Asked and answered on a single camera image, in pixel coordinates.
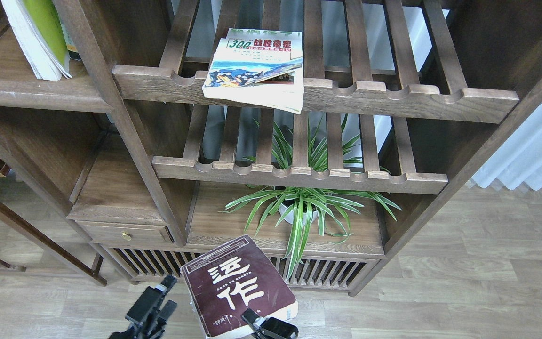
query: white chinese characters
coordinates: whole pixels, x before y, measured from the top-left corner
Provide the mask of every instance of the white chinese characters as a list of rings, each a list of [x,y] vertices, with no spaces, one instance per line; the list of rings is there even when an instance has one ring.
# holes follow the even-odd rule
[[[239,281],[239,279],[247,275],[250,275],[252,273],[252,272],[247,272],[247,270],[250,268],[249,264],[244,267],[241,267],[239,262],[241,262],[241,259],[235,256],[227,260],[223,264],[220,264],[219,266],[215,266],[208,270],[209,274],[213,278],[213,284],[217,284],[218,282],[223,281],[224,279],[228,279],[229,277],[233,277],[235,275],[240,274],[239,277],[235,277],[229,283],[224,284],[224,286],[228,286],[228,287],[225,288],[221,293],[217,294],[217,297],[219,299],[223,299],[223,298],[226,299],[227,303],[230,305],[230,308],[233,310],[235,310],[235,304],[231,296],[236,296],[236,295],[241,296],[242,302],[246,306],[248,306],[249,302],[252,301],[253,299],[260,298],[265,295],[264,291],[254,291],[258,288],[258,284],[256,283],[256,280],[258,280],[258,277],[253,277],[252,279],[249,279],[245,282]],[[235,283],[233,288],[229,286],[232,283]]]

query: white curtain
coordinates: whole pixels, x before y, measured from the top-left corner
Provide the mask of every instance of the white curtain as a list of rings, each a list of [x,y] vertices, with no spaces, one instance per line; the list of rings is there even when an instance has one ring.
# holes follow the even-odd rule
[[[495,179],[508,189],[542,187],[542,104],[472,177],[483,188]]]

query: wooden floor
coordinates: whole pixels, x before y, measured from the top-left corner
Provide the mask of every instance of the wooden floor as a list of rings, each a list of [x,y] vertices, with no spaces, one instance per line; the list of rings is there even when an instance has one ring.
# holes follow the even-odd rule
[[[24,186],[0,179],[0,199],[86,262],[92,253]],[[0,223],[0,257],[56,263]],[[105,339],[146,284],[104,266],[87,279],[0,274],[0,339]],[[542,339],[542,190],[464,187],[355,298],[295,291],[302,339]],[[201,339],[183,284],[165,339]]]

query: maroon book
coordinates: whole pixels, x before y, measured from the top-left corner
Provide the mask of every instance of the maroon book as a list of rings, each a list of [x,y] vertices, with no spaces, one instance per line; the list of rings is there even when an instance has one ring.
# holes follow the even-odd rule
[[[241,319],[248,307],[280,320],[298,313],[294,294],[248,235],[188,262],[181,274],[207,338],[236,339],[252,333]]]

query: book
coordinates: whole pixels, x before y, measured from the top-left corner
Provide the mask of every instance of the book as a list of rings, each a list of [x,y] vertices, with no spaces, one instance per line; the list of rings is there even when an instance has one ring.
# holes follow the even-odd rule
[[[181,274],[209,339],[253,333],[241,318],[248,307],[261,317],[280,320],[298,313],[294,294],[247,234],[187,262]]]
[[[300,114],[301,32],[230,28],[219,41],[202,86],[205,98],[227,99]]]
[[[71,78],[70,56],[51,0],[2,0],[9,25],[37,79]]]

